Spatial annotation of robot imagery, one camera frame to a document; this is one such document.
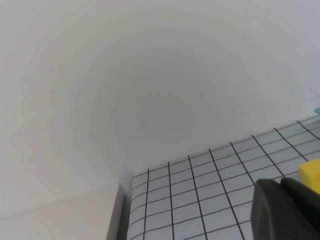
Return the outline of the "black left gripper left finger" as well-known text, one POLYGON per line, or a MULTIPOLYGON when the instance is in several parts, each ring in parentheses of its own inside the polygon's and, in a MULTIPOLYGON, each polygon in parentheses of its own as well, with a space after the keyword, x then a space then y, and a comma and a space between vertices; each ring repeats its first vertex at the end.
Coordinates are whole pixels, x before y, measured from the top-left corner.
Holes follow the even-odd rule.
POLYGON ((250 222, 255 240, 304 240, 296 229, 298 218, 281 182, 266 178, 256 181, 250 222))

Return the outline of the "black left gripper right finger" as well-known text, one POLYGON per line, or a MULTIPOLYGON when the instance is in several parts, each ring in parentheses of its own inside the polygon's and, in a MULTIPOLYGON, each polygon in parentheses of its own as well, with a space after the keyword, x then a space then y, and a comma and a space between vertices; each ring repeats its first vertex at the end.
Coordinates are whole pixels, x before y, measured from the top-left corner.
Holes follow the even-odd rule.
POLYGON ((289 204, 296 214, 297 233, 302 240, 320 238, 320 195, 301 182, 285 177, 280 181, 281 188, 289 197, 289 204))

